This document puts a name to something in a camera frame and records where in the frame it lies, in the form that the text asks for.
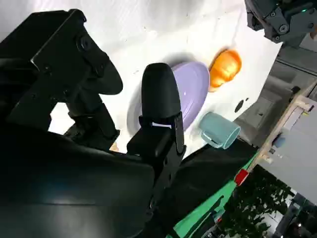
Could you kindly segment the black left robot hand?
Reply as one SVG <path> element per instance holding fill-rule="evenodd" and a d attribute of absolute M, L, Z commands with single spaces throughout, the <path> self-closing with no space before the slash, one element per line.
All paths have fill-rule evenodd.
<path fill-rule="evenodd" d="M 286 42 L 314 32 L 315 0 L 246 0 L 247 25 L 274 43 Z"/>

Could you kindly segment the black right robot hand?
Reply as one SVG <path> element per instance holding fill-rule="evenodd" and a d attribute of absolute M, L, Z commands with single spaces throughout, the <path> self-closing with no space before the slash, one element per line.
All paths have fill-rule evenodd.
<path fill-rule="evenodd" d="M 143 73 L 127 153 L 101 95 L 123 82 L 79 9 L 30 14 L 0 44 L 0 235 L 139 238 L 186 151 L 171 67 Z"/>

